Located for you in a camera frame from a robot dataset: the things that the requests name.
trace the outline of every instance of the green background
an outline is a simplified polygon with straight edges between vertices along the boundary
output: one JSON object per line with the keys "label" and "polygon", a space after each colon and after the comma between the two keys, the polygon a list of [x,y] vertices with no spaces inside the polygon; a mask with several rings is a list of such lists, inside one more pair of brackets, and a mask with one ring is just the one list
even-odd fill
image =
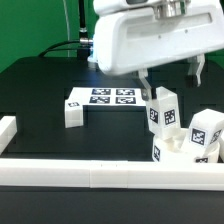
{"label": "green background", "polygon": [[[67,5],[71,37],[77,39],[78,0],[67,0]],[[87,28],[91,37],[97,20],[93,0],[85,0],[85,7]],[[0,31],[1,72],[21,57],[37,56],[50,45],[67,40],[63,1],[0,0]],[[52,55],[66,56],[67,53]],[[210,53],[207,58],[224,67],[224,50]]]}

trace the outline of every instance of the printed pattern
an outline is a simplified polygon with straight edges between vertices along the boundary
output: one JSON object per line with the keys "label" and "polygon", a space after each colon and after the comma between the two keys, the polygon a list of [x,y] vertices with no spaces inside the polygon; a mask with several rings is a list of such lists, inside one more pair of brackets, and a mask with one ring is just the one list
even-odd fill
{"label": "printed pattern", "polygon": [[192,142],[204,146],[205,145],[205,137],[206,137],[206,133],[204,131],[197,130],[195,128],[192,129],[192,136],[191,136]]}

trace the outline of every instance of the white block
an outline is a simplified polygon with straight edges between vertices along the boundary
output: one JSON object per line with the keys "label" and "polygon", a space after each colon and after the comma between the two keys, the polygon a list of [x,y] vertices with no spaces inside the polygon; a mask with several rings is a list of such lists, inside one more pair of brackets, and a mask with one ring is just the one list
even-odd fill
{"label": "white block", "polygon": [[0,185],[89,187],[91,161],[1,159]]}
{"label": "white block", "polygon": [[128,188],[224,190],[223,164],[132,163]]}
{"label": "white block", "polygon": [[90,170],[92,188],[127,188],[127,161],[93,161]]}
{"label": "white block", "polygon": [[4,116],[0,121],[0,154],[17,132],[16,117]]}
{"label": "white block", "polygon": [[73,99],[65,100],[65,127],[78,127],[83,124],[83,105]]}
{"label": "white block", "polygon": [[181,151],[204,156],[213,151],[224,128],[224,114],[206,109],[194,115]]}
{"label": "white block", "polygon": [[216,142],[208,154],[201,155],[198,151],[180,151],[179,143],[172,139],[163,141],[154,136],[152,158],[155,162],[163,163],[217,163],[219,158],[220,144]]}
{"label": "white block", "polygon": [[220,144],[219,155],[220,155],[222,161],[224,162],[224,132],[222,133],[222,135],[219,139],[219,144]]}
{"label": "white block", "polygon": [[149,130],[165,140],[180,133],[180,115],[177,94],[159,87],[157,99],[146,103]]}

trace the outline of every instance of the stacked cubes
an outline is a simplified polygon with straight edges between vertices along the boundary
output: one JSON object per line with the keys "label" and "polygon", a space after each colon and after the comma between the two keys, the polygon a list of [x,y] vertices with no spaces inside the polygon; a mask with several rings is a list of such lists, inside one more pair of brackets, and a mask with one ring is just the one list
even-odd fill
{"label": "stacked cubes", "polygon": [[155,134],[155,162],[218,161],[224,114],[206,109],[195,114],[189,129],[181,129],[177,95],[160,87],[157,99],[147,102],[149,130]]}

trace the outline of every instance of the black table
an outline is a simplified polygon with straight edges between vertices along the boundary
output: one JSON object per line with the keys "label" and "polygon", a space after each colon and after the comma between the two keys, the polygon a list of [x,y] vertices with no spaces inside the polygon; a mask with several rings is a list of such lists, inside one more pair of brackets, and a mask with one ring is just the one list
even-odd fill
{"label": "black table", "polygon": [[[200,88],[185,83],[185,61],[150,69],[153,87],[178,94],[182,127],[194,113],[224,112],[224,74],[206,62]],[[85,125],[64,128],[73,87],[139,88],[136,74],[109,77],[74,58],[23,58],[0,74],[0,116],[18,133],[2,158],[151,161],[144,107],[85,106]],[[0,187],[1,223],[223,223],[223,192]]]}

